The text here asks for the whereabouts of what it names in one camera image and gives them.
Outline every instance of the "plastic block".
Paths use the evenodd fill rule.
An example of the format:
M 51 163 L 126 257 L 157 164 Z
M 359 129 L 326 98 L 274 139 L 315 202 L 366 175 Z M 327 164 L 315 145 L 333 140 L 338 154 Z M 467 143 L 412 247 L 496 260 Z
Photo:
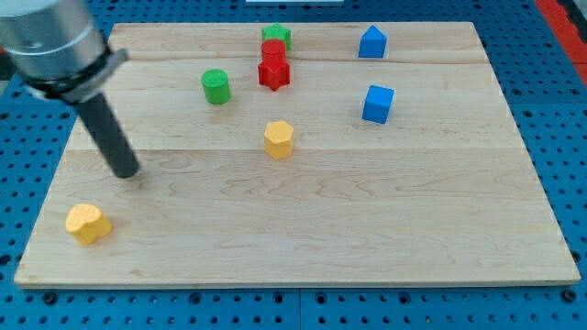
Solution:
M 98 237 L 112 231 L 112 225 L 99 208 L 91 204 L 77 204 L 65 220 L 65 229 L 81 245 L 90 245 Z
M 285 48 L 290 50 L 292 48 L 292 31 L 282 26 L 279 23 L 275 23 L 269 27 L 263 27 L 261 30 L 263 41 L 269 39 L 279 39 L 285 42 Z
M 365 98 L 365 105 L 363 106 L 363 116 L 365 120 L 375 123 L 385 124 L 389 110 L 393 102 L 393 89 L 369 86 L 367 97 Z
M 370 26 L 360 38 L 360 58 L 382 58 L 387 45 L 387 37 L 375 26 Z
M 261 45 L 262 62 L 259 64 L 259 84 L 277 91 L 290 83 L 290 64 L 285 59 L 285 43 L 269 39 Z
M 292 156 L 294 128 L 279 120 L 265 127 L 265 152 L 276 160 Z
M 230 99 L 228 75 L 220 69 L 211 69 L 202 75 L 202 85 L 206 101 L 213 105 L 221 105 Z

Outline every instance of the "blue house-shaped block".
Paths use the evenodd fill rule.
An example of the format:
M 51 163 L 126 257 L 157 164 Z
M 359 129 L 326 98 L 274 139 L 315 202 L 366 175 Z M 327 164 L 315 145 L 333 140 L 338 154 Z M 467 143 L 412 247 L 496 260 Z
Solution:
M 393 102 L 393 89 L 371 85 L 365 98 L 363 116 L 365 120 L 385 124 Z
M 382 58 L 387 45 L 387 37 L 375 26 L 370 26 L 360 38 L 360 58 Z

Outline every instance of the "yellow hexagonal block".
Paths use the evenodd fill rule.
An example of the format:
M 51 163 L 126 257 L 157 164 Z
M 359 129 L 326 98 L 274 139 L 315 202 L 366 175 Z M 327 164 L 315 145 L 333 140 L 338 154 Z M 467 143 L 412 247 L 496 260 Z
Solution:
M 276 160 L 292 156 L 294 150 L 294 128 L 279 120 L 265 127 L 265 152 Z
M 98 237 L 110 234 L 112 225 L 96 206 L 77 204 L 67 215 L 65 229 L 75 237 L 78 243 L 89 245 Z

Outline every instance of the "wood grain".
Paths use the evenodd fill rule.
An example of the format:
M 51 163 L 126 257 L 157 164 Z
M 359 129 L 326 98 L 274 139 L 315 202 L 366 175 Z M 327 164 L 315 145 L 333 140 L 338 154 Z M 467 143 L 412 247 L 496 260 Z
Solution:
M 123 24 L 132 61 L 108 83 L 142 169 L 112 176 L 78 123 L 15 282 L 24 288 L 454 287 L 580 278 L 471 23 L 290 24 L 292 84 L 257 85 L 258 24 Z M 212 106 L 198 77 L 227 70 Z M 371 83 L 390 123 L 360 119 Z M 289 159 L 265 124 L 295 128 Z M 98 205 L 113 233 L 63 228 Z

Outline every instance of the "blue pegboard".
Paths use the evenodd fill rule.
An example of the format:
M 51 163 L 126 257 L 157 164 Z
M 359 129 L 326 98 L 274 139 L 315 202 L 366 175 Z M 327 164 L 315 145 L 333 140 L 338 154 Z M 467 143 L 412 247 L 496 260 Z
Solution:
M 88 0 L 116 22 L 475 23 L 581 273 L 587 263 L 587 89 L 532 1 Z M 22 291 L 13 277 L 74 112 L 16 77 L 0 98 L 0 328 L 566 328 L 587 325 L 587 287 L 455 290 Z

